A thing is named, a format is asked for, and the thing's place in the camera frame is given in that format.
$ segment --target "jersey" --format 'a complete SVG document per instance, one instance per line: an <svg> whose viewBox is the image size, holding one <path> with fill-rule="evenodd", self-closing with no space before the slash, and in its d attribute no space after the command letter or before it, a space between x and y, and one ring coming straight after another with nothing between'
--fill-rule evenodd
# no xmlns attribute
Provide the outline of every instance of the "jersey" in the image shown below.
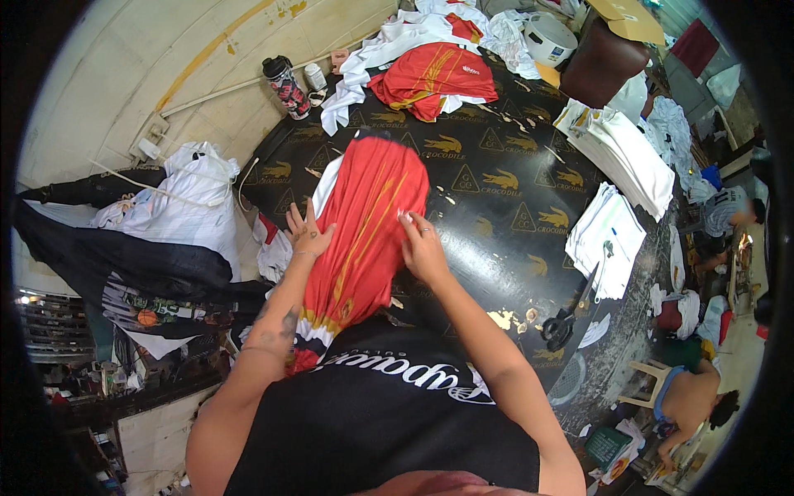
<svg viewBox="0 0 794 496"><path fill-rule="evenodd" d="M704 230L709 236L722 236L730 230L730 218L737 212L747 212L747 193L741 186L723 188L706 201Z"/></svg>
<svg viewBox="0 0 794 496"><path fill-rule="evenodd" d="M351 494L417 470L537 492L540 458L449 342L370 317L267 388L225 494Z"/></svg>

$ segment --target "man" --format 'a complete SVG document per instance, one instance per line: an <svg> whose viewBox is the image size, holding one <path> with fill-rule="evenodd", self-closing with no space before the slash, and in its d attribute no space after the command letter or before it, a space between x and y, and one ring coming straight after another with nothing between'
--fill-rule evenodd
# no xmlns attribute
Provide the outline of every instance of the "man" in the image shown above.
<svg viewBox="0 0 794 496"><path fill-rule="evenodd" d="M653 415L657 420L675 423L675 431L659 447L659 456L667 471L673 471L670 450L686 442L695 434L698 426L708 419L711 429L721 427L739 409L739 392L717 394L719 372L708 360L701 359L695 373L686 371L683 365L674 367L659 391Z"/></svg>
<svg viewBox="0 0 794 496"><path fill-rule="evenodd" d="M524 355L449 272L433 225L415 212L399 221L406 265L468 356L439 333L370 317L285 379L306 281L336 229L319 231L311 200L306 220L293 203L289 267L187 442L197 496L584 496L579 460Z"/></svg>
<svg viewBox="0 0 794 496"><path fill-rule="evenodd" d="M703 230L710 239L698 243L701 262L695 266L698 275L727 263L728 254L723 236L737 225L763 224L766 207L755 198L750 200L744 188L723 188L706 201Z"/></svg>

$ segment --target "water bottle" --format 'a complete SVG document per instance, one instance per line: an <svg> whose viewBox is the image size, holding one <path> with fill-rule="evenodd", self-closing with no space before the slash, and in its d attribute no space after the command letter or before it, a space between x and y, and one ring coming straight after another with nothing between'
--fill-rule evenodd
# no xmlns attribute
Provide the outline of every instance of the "water bottle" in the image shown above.
<svg viewBox="0 0 794 496"><path fill-rule="evenodd" d="M263 60L262 72L264 77L268 78L270 87L279 95L290 117L300 121L309 115L311 110L309 98L298 86L298 81L292 73L292 62L287 57L279 55L275 59Z"/></svg>

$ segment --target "tiled wall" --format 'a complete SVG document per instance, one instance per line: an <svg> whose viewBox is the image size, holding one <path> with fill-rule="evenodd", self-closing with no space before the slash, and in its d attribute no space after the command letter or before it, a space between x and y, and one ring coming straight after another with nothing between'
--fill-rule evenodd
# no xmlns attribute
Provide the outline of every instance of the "tiled wall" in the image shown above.
<svg viewBox="0 0 794 496"><path fill-rule="evenodd" d="M127 150L152 112L256 78L269 56L298 64L324 55L396 10L396 0L98 0L42 87L18 180L39 187L97 173L86 158L129 167ZM256 84L175 113L167 135L212 141L245 163L282 116L270 88ZM160 146L166 155L176 147ZM35 262L24 247L15 252L18 285L63 292L62 281L42 283L52 276L26 278Z"/></svg>

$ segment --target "stack of folded shirts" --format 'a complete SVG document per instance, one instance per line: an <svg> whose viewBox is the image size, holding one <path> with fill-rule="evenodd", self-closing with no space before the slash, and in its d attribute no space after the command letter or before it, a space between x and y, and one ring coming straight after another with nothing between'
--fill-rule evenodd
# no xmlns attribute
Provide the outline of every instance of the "stack of folded shirts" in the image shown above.
<svg viewBox="0 0 794 496"><path fill-rule="evenodd" d="M673 199L675 173L622 113L594 110L569 99L554 125L611 179L632 206L641 205L656 222Z"/></svg>
<svg viewBox="0 0 794 496"><path fill-rule="evenodd" d="M586 278L600 263L593 281L595 296L619 300L626 292L634 257L645 236L626 197L614 186L601 183L595 198L571 229L565 253ZM604 247L606 241L611 242L612 256Z"/></svg>

